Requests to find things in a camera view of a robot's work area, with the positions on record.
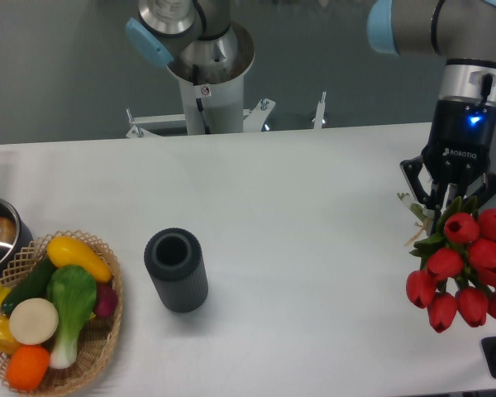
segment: green leaf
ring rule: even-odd
[[[476,209],[478,209],[478,198],[476,196],[472,196],[463,204],[463,207],[461,207],[461,212],[472,214]]]
[[[421,240],[419,242],[414,242],[413,247],[418,249],[424,254],[431,255],[436,252],[439,248],[445,246],[445,237],[441,234],[434,233],[428,238]]]
[[[420,252],[418,249],[411,250],[410,255],[416,256],[417,258],[422,258],[425,256],[424,252]]]
[[[452,250],[458,251],[462,256],[466,253],[465,244],[459,244],[457,242],[450,242],[450,241],[448,241],[446,243],[446,246],[448,246]]]
[[[454,201],[451,202],[451,204],[446,208],[445,212],[441,215],[439,220],[437,220],[435,232],[443,233],[446,220],[461,210],[462,203],[463,203],[463,199],[460,196],[454,198]]]
[[[422,205],[419,205],[417,203],[412,203],[410,205],[410,211],[419,219],[419,221],[424,222],[424,220],[427,218],[424,212],[422,211]]]

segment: zucchini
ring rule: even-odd
[[[45,256],[38,262],[31,272],[15,286],[2,301],[0,310],[9,316],[15,307],[31,298],[44,298],[46,287],[50,283],[51,276],[57,268],[51,263],[50,258]]]

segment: metal bracket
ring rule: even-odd
[[[254,110],[250,112],[242,124],[243,132],[261,132],[263,131],[266,120],[275,108],[275,102],[263,98],[255,106]]]
[[[243,123],[244,132],[261,132],[265,126],[268,116],[275,108],[275,102],[263,98],[253,110],[244,109]],[[184,128],[185,116],[183,114],[169,114],[166,116],[136,117],[131,115],[131,110],[126,110],[126,115],[131,128],[126,134],[127,138],[149,138],[160,137],[147,130],[165,130],[169,128]]]

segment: woven basket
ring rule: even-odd
[[[94,318],[88,321],[79,336],[78,354],[75,363],[65,370],[49,368],[39,387],[31,393],[21,392],[9,386],[5,377],[9,357],[0,352],[0,380],[9,390],[22,395],[57,397],[72,393],[95,379],[107,365],[116,347],[122,322],[123,286],[117,258],[101,239],[81,231],[57,232],[39,238],[22,248],[3,272],[0,282],[7,287],[15,286],[31,271],[32,267],[46,254],[46,246],[53,237],[71,236],[86,242],[110,266],[114,277],[112,287],[116,290],[118,304],[110,318]]]

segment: black cylinder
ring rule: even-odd
[[[190,232],[170,228],[156,233],[145,248],[145,267],[167,309],[187,313],[206,300],[202,248]]]

